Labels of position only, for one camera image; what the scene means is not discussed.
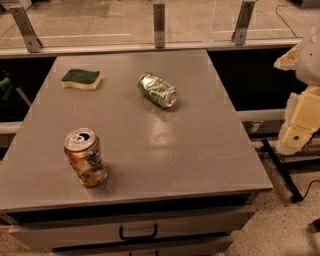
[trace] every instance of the table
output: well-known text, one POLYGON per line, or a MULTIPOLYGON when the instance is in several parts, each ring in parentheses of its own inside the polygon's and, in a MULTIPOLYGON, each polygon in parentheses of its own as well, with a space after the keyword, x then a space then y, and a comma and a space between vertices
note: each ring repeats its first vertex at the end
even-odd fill
POLYGON ((57 255, 214 254, 271 188, 206 51, 68 56, 55 61, 0 166, 0 213, 20 241, 57 255), (71 68, 104 79, 96 91, 63 89, 71 68), (175 107, 141 94, 144 72, 176 87, 175 107), (95 188, 80 184, 63 151, 80 127, 99 136, 110 168, 95 188))

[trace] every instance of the drawer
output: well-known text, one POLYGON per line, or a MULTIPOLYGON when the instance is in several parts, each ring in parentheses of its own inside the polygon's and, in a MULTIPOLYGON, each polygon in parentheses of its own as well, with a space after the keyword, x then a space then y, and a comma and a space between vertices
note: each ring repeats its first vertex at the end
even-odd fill
POLYGON ((33 249, 145 241, 241 229, 253 215, 250 205, 14 225, 12 236, 33 249))
POLYGON ((152 242, 138 245, 99 247, 53 252, 50 256, 200 256, 225 252, 230 236, 152 242))

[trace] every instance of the soda can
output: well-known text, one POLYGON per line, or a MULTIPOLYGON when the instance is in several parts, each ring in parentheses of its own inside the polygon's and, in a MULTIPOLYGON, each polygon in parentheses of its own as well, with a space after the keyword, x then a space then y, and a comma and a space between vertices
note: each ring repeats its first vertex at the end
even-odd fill
POLYGON ((106 179, 107 166, 101 159, 100 140, 92 130, 71 131, 65 138, 64 152, 85 187, 94 187, 106 179))
POLYGON ((152 73, 144 73, 138 87, 144 96, 163 108, 172 107, 177 101, 176 88, 152 73))

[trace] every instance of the cable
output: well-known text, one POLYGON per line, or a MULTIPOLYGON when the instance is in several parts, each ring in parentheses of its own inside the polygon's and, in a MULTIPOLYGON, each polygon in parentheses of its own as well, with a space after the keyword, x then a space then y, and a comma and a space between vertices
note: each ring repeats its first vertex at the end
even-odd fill
POLYGON ((291 5, 277 5, 276 14, 282 19, 282 21, 284 22, 284 24, 286 24, 287 27, 290 28, 292 34, 293 34, 295 37, 297 37, 296 33, 294 33, 294 31, 293 31, 292 28, 289 26, 289 24, 285 21, 285 19, 284 19, 284 18, 279 14, 279 12, 278 12, 278 8, 279 8, 279 7, 291 7, 291 6, 293 6, 293 4, 291 4, 291 5))
POLYGON ((310 188, 311 188, 311 185, 312 185, 313 183, 315 183, 315 182, 320 182, 320 180, 313 180, 313 181, 311 181, 311 182, 309 183, 307 192, 306 192, 306 194, 303 196, 303 198, 306 198, 306 197, 307 197, 307 195, 308 195, 308 193, 309 193, 309 190, 310 190, 310 188))

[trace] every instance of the sponge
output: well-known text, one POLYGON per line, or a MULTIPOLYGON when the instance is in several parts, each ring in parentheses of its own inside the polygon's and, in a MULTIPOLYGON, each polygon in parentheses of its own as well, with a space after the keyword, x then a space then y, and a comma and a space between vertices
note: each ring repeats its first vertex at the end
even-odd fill
POLYGON ((102 75, 100 71, 87 71, 83 69, 70 69, 61 79, 61 86, 63 88, 72 87, 80 90, 92 91, 95 90, 102 75))

